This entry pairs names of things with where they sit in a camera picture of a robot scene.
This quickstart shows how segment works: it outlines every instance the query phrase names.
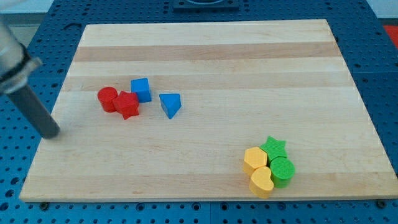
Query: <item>green star block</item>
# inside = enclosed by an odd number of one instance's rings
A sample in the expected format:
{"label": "green star block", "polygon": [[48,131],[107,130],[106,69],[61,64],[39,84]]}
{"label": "green star block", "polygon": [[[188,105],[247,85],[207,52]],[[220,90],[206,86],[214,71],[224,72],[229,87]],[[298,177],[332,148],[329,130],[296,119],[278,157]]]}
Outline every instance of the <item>green star block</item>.
{"label": "green star block", "polygon": [[287,158],[285,151],[286,141],[278,141],[271,136],[268,136],[267,142],[260,146],[264,152],[268,154],[268,165],[276,158]]}
{"label": "green star block", "polygon": [[284,188],[290,184],[290,180],[294,176],[294,165],[292,161],[279,157],[271,162],[271,180],[274,182],[274,187]]}

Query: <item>blue cube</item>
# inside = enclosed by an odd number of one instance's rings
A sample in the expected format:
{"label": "blue cube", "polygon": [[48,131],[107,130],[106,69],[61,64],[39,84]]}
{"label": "blue cube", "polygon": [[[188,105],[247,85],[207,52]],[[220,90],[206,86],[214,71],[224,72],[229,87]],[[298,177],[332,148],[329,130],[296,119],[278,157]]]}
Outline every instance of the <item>blue cube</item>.
{"label": "blue cube", "polygon": [[131,92],[137,93],[140,103],[151,102],[148,78],[131,80]]}
{"label": "blue cube", "polygon": [[169,119],[172,119],[181,108],[181,98],[178,93],[160,94],[160,105]]}

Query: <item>toy block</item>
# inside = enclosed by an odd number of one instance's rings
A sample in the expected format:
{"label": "toy block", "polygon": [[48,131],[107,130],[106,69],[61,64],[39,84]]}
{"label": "toy block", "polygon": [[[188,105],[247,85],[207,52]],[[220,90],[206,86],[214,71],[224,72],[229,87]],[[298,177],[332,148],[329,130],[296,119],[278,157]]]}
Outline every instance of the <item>toy block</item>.
{"label": "toy block", "polygon": [[178,93],[160,94],[160,105],[169,119],[172,119],[181,108],[181,99]]}
{"label": "toy block", "polygon": [[278,157],[271,162],[271,179],[277,188],[284,188],[290,184],[290,180],[294,176],[294,165],[292,161]]}
{"label": "toy block", "polygon": [[253,172],[267,165],[267,153],[259,147],[246,149],[243,159],[243,171],[251,176]]}
{"label": "toy block", "polygon": [[120,95],[113,100],[113,104],[116,111],[123,115],[123,119],[139,115],[139,103],[136,93],[126,93],[125,91],[121,91]]}
{"label": "toy block", "polygon": [[278,157],[287,158],[285,151],[286,141],[278,141],[271,136],[268,136],[267,142],[260,146],[264,152],[268,154],[268,166],[272,161]]}
{"label": "toy block", "polygon": [[271,170],[266,166],[256,169],[250,177],[249,189],[257,197],[267,199],[274,189]]}
{"label": "toy block", "polygon": [[131,80],[131,92],[137,93],[140,103],[151,102],[148,78]]}
{"label": "toy block", "polygon": [[104,87],[100,89],[97,94],[98,100],[101,103],[102,109],[105,112],[115,112],[116,108],[113,105],[113,100],[118,97],[118,91],[113,87]]}

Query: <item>wooden board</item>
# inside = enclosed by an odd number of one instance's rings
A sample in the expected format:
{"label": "wooden board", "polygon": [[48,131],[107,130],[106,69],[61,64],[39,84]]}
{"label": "wooden board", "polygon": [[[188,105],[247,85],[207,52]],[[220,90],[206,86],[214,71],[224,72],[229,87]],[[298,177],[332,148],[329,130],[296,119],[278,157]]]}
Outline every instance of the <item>wooden board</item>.
{"label": "wooden board", "polygon": [[[104,86],[148,77],[124,121]],[[180,93],[167,119],[159,93]],[[244,150],[287,141],[296,175],[270,200],[396,198],[398,181],[325,20],[86,27],[20,198],[26,202],[258,200]]]}

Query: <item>red cylinder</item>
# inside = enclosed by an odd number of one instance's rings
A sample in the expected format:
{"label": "red cylinder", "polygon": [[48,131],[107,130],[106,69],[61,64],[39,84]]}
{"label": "red cylinder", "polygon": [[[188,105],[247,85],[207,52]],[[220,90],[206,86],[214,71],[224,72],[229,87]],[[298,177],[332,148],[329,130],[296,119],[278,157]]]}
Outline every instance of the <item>red cylinder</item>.
{"label": "red cylinder", "polygon": [[115,112],[116,109],[112,100],[118,97],[118,91],[113,87],[104,87],[97,94],[98,100],[101,103],[102,109],[105,112]]}

